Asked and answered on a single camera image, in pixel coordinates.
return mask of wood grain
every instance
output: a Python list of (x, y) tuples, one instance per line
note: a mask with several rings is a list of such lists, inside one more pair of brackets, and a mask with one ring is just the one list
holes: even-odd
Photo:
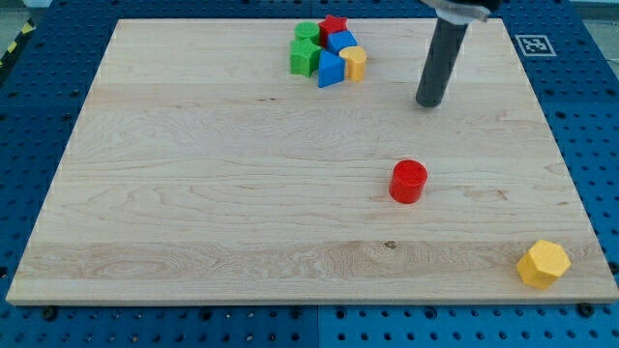
[[(350, 20), (366, 80), (290, 75), (298, 20), (120, 20), (14, 305), (542, 304), (619, 294), (503, 24), (414, 105), (433, 20)], [(389, 196), (423, 162), (422, 200)], [(546, 291), (516, 262), (561, 243)]]

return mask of blue pegboard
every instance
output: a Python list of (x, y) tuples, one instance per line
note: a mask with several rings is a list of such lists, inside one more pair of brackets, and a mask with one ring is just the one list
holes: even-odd
[[(546, 35), (556, 57), (516, 51), (609, 261), (619, 262), (618, 82), (572, 6), (505, 1), (511, 38)], [(4, 299), (118, 18), (432, 17), (415, 0), (54, 1), (0, 90), (0, 294)], [(15, 308), (0, 347), (619, 346), (619, 306)]]

